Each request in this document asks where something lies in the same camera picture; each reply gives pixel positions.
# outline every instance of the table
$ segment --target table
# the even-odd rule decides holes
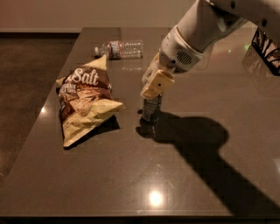
[[[148,125],[141,78],[169,30],[82,30],[58,78],[104,41],[143,40],[143,59],[107,64],[126,108],[66,150],[54,84],[0,192],[1,217],[280,218],[279,79],[242,65],[255,29],[216,43],[207,69],[177,75]]]

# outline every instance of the bottle label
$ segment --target bottle label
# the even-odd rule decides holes
[[[111,59],[112,60],[120,60],[121,59],[121,47],[119,41],[111,41]]]

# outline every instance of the brown floor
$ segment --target brown floor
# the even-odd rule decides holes
[[[76,38],[0,38],[0,189]]]

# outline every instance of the plastic bottle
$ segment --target plastic bottle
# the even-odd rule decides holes
[[[108,60],[135,60],[143,57],[144,44],[141,39],[115,40],[94,48],[95,55],[106,54]]]
[[[149,123],[155,123],[160,117],[160,107],[163,94],[158,95],[156,98],[143,100],[143,113],[142,118]]]

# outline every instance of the crumpled chip bag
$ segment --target crumpled chip bag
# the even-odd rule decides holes
[[[60,117],[64,147],[69,147],[124,108],[114,101],[106,68],[106,55],[77,67],[60,85]]]

